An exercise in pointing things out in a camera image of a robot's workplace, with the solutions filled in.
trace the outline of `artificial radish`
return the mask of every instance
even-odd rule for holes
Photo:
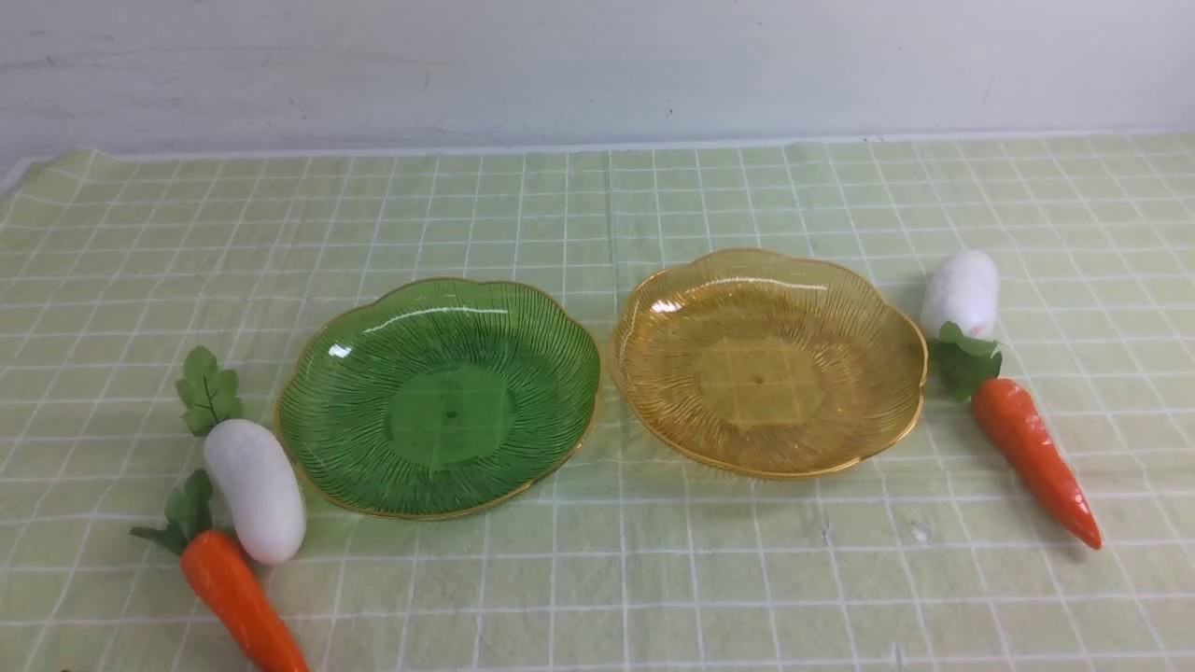
[[[166,500],[166,527],[129,533],[179,556],[183,576],[262,672],[308,672],[302,652],[245,564],[240,546],[212,529],[212,481],[195,470]]]
[[[946,322],[930,342],[930,360],[955,398],[970,399],[975,421],[1037,503],[1083,543],[1092,549],[1103,545],[1091,506],[1032,397],[1015,381],[1000,378],[995,342],[972,338]]]
[[[979,250],[951,255],[930,279],[921,304],[921,331],[937,338],[952,322],[972,338],[987,338],[995,329],[1000,275],[991,257]]]
[[[232,512],[245,552],[262,564],[290,560],[302,545],[307,515],[294,469],[269,429],[243,420],[237,372],[221,371],[204,347],[191,350],[176,383],[203,459]]]

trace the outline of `gold plate rim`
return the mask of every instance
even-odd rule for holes
[[[447,512],[447,513],[409,514],[409,513],[384,513],[384,512],[379,512],[379,511],[374,511],[374,509],[367,509],[367,508],[361,508],[361,507],[356,507],[356,506],[342,502],[341,500],[338,500],[338,499],[333,497],[332,495],[325,493],[323,488],[320,488],[319,485],[317,485],[315,482],[311,479],[311,476],[307,474],[307,471],[305,469],[302,469],[300,466],[300,464],[299,464],[299,460],[295,459],[294,452],[292,451],[290,446],[287,445],[287,440],[282,435],[282,397],[283,397],[283,395],[286,395],[287,390],[290,389],[290,386],[294,384],[295,379],[299,377],[300,365],[307,358],[307,355],[310,354],[312,344],[314,344],[315,340],[319,338],[320,334],[323,334],[329,326],[331,326],[332,323],[335,323],[335,322],[344,318],[345,316],[353,314],[353,313],[355,313],[357,311],[366,311],[366,310],[376,307],[379,304],[381,304],[382,301],[385,301],[390,297],[392,297],[392,295],[394,295],[394,294],[397,294],[397,293],[399,293],[399,292],[402,292],[404,289],[409,289],[411,287],[415,287],[417,285],[423,285],[425,282],[443,282],[443,281],[465,282],[465,283],[468,283],[468,285],[477,285],[477,286],[507,285],[507,286],[511,286],[511,287],[523,287],[523,288],[527,288],[527,289],[532,289],[532,291],[541,294],[549,301],[551,301],[552,305],[556,306],[556,308],[558,311],[560,311],[560,314],[563,314],[565,319],[568,319],[569,322],[571,322],[572,324],[575,324],[577,328],[580,328],[581,332],[586,335],[586,338],[588,338],[589,343],[594,347],[594,352],[598,353],[598,367],[599,367],[598,380],[599,380],[599,383],[598,383],[598,387],[594,390],[594,404],[593,404],[593,410],[589,414],[589,423],[586,424],[586,430],[581,434],[581,438],[577,439],[576,445],[574,445],[571,448],[569,448],[569,451],[566,453],[564,453],[564,456],[559,459],[559,462],[557,462],[556,464],[553,464],[552,466],[550,466],[549,469],[546,469],[543,474],[540,474],[535,478],[532,478],[532,479],[527,481],[526,483],[523,483],[522,485],[519,485],[514,490],[511,490],[511,491],[502,495],[501,497],[495,497],[495,499],[492,499],[492,500],[490,500],[490,501],[488,501],[485,503],[480,503],[480,505],[477,505],[477,506],[472,506],[472,507],[462,508],[462,509],[458,509],[458,511],[451,511],[451,512]],[[514,280],[468,280],[467,277],[456,277],[456,276],[452,276],[452,275],[437,275],[437,276],[433,276],[433,277],[422,277],[419,280],[412,280],[411,282],[404,282],[403,285],[399,285],[398,287],[391,289],[390,292],[386,292],[385,294],[378,297],[375,300],[373,300],[373,301],[370,301],[368,304],[362,304],[360,306],[354,306],[354,307],[351,307],[351,308],[349,308],[349,310],[347,310],[344,312],[341,312],[341,313],[336,314],[335,317],[332,317],[327,322],[325,322],[323,326],[320,326],[319,329],[317,329],[315,332],[312,334],[307,338],[307,342],[304,344],[302,350],[299,353],[299,356],[295,358],[295,364],[294,364],[293,371],[290,372],[290,377],[287,379],[286,385],[282,386],[281,391],[278,392],[277,398],[274,399],[274,435],[278,440],[278,445],[282,446],[282,451],[286,453],[287,459],[290,462],[290,466],[295,471],[295,474],[299,477],[299,479],[302,481],[304,483],[306,483],[307,487],[311,489],[311,491],[313,491],[320,499],[323,499],[324,501],[326,501],[326,502],[329,502],[329,503],[331,503],[331,505],[333,505],[333,506],[336,506],[338,508],[342,508],[344,511],[350,511],[353,513],[357,513],[357,514],[361,514],[361,515],[368,515],[370,518],[381,518],[381,519],[385,519],[385,520],[425,520],[425,521],[433,521],[433,520],[454,520],[454,519],[458,519],[458,518],[466,518],[466,517],[470,517],[470,515],[473,515],[473,514],[477,514],[477,513],[483,513],[485,511],[489,511],[489,509],[491,509],[491,508],[494,508],[494,507],[496,507],[496,506],[498,506],[498,505],[501,505],[503,502],[507,502],[507,501],[509,501],[509,500],[511,500],[511,499],[514,499],[514,497],[516,497],[516,496],[526,493],[527,490],[529,490],[532,488],[532,485],[534,485],[534,484],[539,483],[540,481],[547,478],[552,474],[556,474],[562,466],[564,466],[564,463],[569,462],[569,459],[571,459],[572,456],[575,456],[577,453],[577,451],[581,450],[581,446],[586,442],[587,439],[589,439],[589,434],[593,433],[594,426],[598,423],[598,409],[599,409],[599,405],[601,403],[601,368],[605,368],[605,366],[606,366],[606,362],[602,361],[602,359],[603,359],[602,358],[602,349],[601,349],[601,347],[598,346],[598,341],[594,338],[594,335],[589,331],[589,329],[587,329],[584,324],[581,324],[581,322],[578,322],[576,318],[574,318],[571,314],[569,314],[569,312],[566,310],[564,310],[564,306],[559,301],[556,300],[556,297],[552,297],[551,294],[549,294],[547,292],[540,289],[539,287],[535,287],[533,285],[527,285],[525,282],[516,282]]]
[[[921,379],[918,381],[918,386],[917,386],[917,409],[913,413],[913,417],[909,420],[908,424],[903,429],[901,429],[900,432],[897,432],[891,439],[889,439],[885,442],[878,445],[878,447],[876,447],[876,448],[869,448],[866,451],[859,451],[851,459],[845,460],[845,462],[839,463],[839,464],[835,464],[834,466],[829,466],[829,468],[826,468],[826,469],[811,470],[811,471],[762,471],[762,470],[758,470],[758,469],[750,469],[750,468],[740,466],[740,465],[734,464],[734,463],[728,463],[728,462],[713,459],[711,457],[706,457],[706,456],[699,454],[699,453],[697,453],[697,452],[694,452],[694,451],[692,451],[690,448],[686,448],[685,446],[682,446],[682,445],[678,444],[676,441],[673,441],[668,436],[664,436],[663,434],[661,434],[660,430],[645,417],[645,414],[642,411],[642,409],[639,409],[639,407],[635,403],[635,401],[632,401],[633,397],[626,390],[627,381],[623,378],[621,372],[620,372],[620,367],[618,366],[618,362],[620,361],[620,359],[618,356],[617,342],[615,342],[615,337],[614,337],[614,335],[618,332],[619,328],[623,326],[623,324],[632,316],[631,306],[635,305],[635,301],[632,299],[635,299],[636,295],[639,294],[644,289],[644,287],[646,287],[646,285],[649,282],[651,282],[651,281],[656,280],[657,277],[661,277],[661,276],[663,276],[666,274],[669,274],[669,273],[673,273],[673,271],[676,271],[676,270],[680,270],[680,269],[690,268],[690,267],[695,267],[695,265],[698,265],[700,263],[707,263],[713,257],[718,257],[718,256],[723,256],[723,255],[728,255],[728,253],[742,253],[742,252],[768,255],[768,256],[777,257],[777,258],[780,258],[780,259],[790,261],[790,262],[792,262],[795,264],[817,264],[817,265],[825,265],[825,267],[829,267],[829,268],[840,270],[842,273],[853,275],[853,276],[858,277],[859,280],[862,280],[868,286],[868,288],[871,291],[871,293],[875,294],[876,298],[880,299],[880,303],[884,306],[884,308],[887,308],[887,310],[894,312],[895,314],[900,316],[901,319],[903,319],[905,323],[908,324],[909,329],[913,330],[913,334],[917,335],[918,342],[921,344]],[[749,476],[752,478],[762,478],[762,479],[768,479],[768,481],[802,481],[802,479],[805,479],[805,478],[816,478],[819,476],[828,476],[831,474],[838,474],[840,471],[845,471],[845,470],[847,470],[847,469],[850,469],[852,466],[856,466],[856,465],[863,463],[864,460],[868,460],[868,459],[870,459],[870,458],[872,458],[872,457],[875,457],[875,456],[877,456],[877,454],[887,451],[888,448],[895,446],[902,439],[905,439],[906,436],[908,436],[909,433],[912,433],[913,429],[917,428],[917,424],[921,421],[921,415],[925,411],[925,384],[926,384],[926,380],[929,379],[929,374],[930,374],[930,348],[929,348],[929,344],[925,341],[925,335],[921,334],[921,329],[917,325],[915,322],[913,322],[913,318],[911,318],[908,314],[905,313],[905,311],[902,311],[902,310],[897,308],[895,305],[893,305],[891,301],[889,301],[888,298],[884,297],[884,293],[881,292],[880,288],[875,286],[875,283],[872,283],[870,280],[868,280],[866,277],[864,277],[862,274],[859,274],[859,273],[857,273],[857,271],[854,271],[854,270],[852,270],[850,268],[846,268],[845,265],[836,264],[834,262],[828,262],[828,261],[825,261],[825,259],[814,259],[814,258],[809,258],[809,257],[793,257],[793,256],[786,255],[784,252],[777,252],[776,250],[767,250],[767,249],[764,249],[764,248],[727,248],[724,250],[717,250],[717,251],[713,251],[713,252],[709,252],[706,255],[701,255],[700,257],[698,257],[698,258],[695,258],[695,259],[693,259],[693,261],[691,261],[688,263],[684,263],[684,264],[680,264],[680,265],[674,265],[674,267],[669,267],[669,268],[664,268],[664,269],[657,270],[657,271],[652,273],[651,275],[649,275],[648,277],[645,277],[642,282],[639,282],[635,287],[635,289],[631,291],[630,294],[627,294],[626,301],[623,304],[623,308],[619,311],[618,322],[614,323],[614,329],[611,330],[611,337],[608,338],[608,342],[606,343],[606,356],[609,359],[609,362],[608,362],[608,366],[606,366],[606,369],[607,369],[607,372],[609,374],[611,380],[614,383],[614,387],[618,389],[619,396],[623,397],[623,401],[626,402],[626,405],[631,408],[631,413],[635,414],[635,416],[639,420],[639,422],[644,427],[646,427],[648,430],[651,432],[651,434],[655,435],[657,439],[660,439],[663,444],[666,444],[672,450],[681,453],[682,456],[685,456],[685,457],[687,457],[687,458],[690,458],[690,459],[692,459],[694,462],[698,462],[698,463],[701,463],[701,464],[705,464],[705,465],[709,465],[709,466],[713,466],[716,469],[721,469],[721,470],[724,470],[724,471],[729,471],[731,474],[739,474],[740,476]]]

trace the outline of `carrot leaf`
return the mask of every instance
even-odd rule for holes
[[[183,551],[186,550],[186,539],[183,538],[183,533],[179,532],[178,527],[173,525],[167,525],[165,530],[134,527],[129,530],[129,534],[139,539],[151,540],[174,555],[183,555]]]
[[[245,408],[237,389],[235,371],[221,369],[206,347],[192,349],[183,361],[183,377],[174,381],[174,391],[186,408],[183,413],[186,428],[196,436],[207,436],[225,420],[241,417]]]
[[[198,534],[197,512],[185,491],[174,490],[166,497],[166,521],[182,531],[186,543]]]
[[[191,515],[195,524],[195,533],[200,534],[212,529],[212,478],[208,472],[196,469],[183,484],[183,491],[191,502]]]
[[[942,325],[938,338],[930,342],[930,364],[945,384],[946,393],[966,402],[979,392],[983,381],[1000,375],[1003,355],[995,341],[972,338],[952,322]]]

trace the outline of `orange carrot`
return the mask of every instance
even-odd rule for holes
[[[1079,540],[1099,549],[1103,539],[1087,499],[1032,397],[999,377],[1001,356],[995,342],[972,338],[948,322],[930,353],[948,390],[960,401],[970,398],[972,415],[1037,503]]]
[[[1103,542],[1087,499],[1029,392],[1007,378],[989,378],[972,397],[972,413],[1037,502],[1079,540],[1099,549]]]
[[[210,497],[212,481],[197,469],[166,500],[164,530],[134,527],[129,533],[180,556],[191,589],[262,672],[308,672],[302,652],[270,606],[240,546],[212,529]]]

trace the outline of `ribbed plate pattern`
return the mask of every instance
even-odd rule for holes
[[[639,419],[692,457],[760,477],[845,469],[917,423],[927,366],[907,316],[839,265],[725,250],[630,297],[611,374]]]
[[[559,466],[590,427],[600,368],[589,334],[539,289],[424,280],[312,338],[278,427],[335,503],[451,518]]]

